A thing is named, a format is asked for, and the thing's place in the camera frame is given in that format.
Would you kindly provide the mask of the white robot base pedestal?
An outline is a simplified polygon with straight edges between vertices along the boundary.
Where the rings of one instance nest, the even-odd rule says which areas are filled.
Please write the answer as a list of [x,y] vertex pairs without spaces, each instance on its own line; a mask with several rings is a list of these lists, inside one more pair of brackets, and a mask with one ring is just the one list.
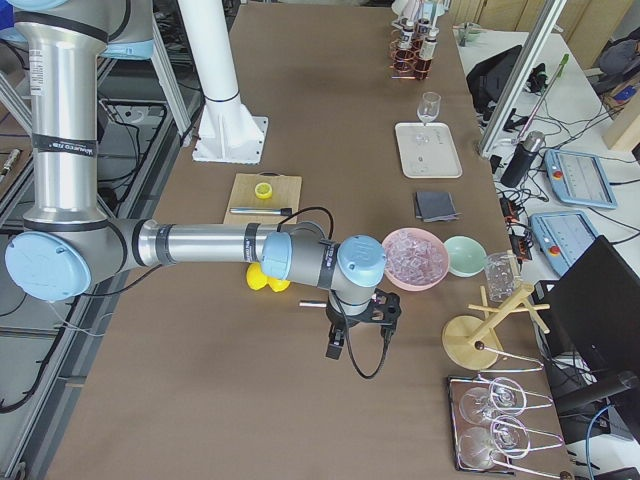
[[241,100],[222,3],[184,0],[179,8],[205,99],[193,159],[257,165],[268,119]]

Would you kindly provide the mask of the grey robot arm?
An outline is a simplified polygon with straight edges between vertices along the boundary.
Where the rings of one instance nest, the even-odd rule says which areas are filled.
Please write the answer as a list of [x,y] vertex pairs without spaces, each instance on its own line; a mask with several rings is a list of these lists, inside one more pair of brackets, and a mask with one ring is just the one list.
[[327,356],[349,350],[350,330],[377,324],[389,340],[401,309],[379,289],[385,251],[374,238],[334,242],[302,222],[174,225],[113,219],[97,205],[97,71],[100,56],[152,54],[148,1],[16,1],[14,24],[29,47],[35,202],[5,263],[12,280],[45,301],[85,293],[137,267],[248,262],[269,277],[324,289]]

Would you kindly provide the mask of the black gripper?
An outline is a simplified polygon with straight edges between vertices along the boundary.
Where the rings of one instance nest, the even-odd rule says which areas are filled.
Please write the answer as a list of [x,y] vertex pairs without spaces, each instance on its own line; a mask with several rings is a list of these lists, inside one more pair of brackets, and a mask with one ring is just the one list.
[[339,359],[347,337],[348,319],[335,291],[329,292],[328,300],[325,313],[331,326],[325,356],[329,359]]

